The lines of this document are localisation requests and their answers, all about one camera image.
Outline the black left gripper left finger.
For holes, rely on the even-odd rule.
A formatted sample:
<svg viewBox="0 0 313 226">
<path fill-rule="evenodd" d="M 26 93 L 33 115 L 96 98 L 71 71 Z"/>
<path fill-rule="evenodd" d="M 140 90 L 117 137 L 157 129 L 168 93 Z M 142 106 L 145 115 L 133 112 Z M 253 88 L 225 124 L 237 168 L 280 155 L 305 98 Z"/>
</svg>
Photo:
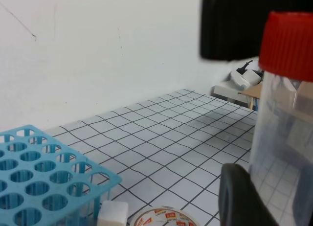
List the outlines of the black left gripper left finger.
<svg viewBox="0 0 313 226">
<path fill-rule="evenodd" d="M 201 0 L 200 57 L 213 61 L 256 57 L 271 11 L 312 10 L 313 0 Z"/>
</svg>

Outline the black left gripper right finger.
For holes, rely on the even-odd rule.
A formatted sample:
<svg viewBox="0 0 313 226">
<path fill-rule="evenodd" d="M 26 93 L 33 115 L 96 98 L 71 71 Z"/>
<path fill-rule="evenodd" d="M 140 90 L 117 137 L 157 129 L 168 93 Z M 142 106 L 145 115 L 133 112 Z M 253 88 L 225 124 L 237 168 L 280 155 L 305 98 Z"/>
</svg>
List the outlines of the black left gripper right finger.
<svg viewBox="0 0 313 226">
<path fill-rule="evenodd" d="M 276 226 L 250 179 L 240 165 L 226 163 L 221 169 L 219 215 L 222 226 Z"/>
</svg>

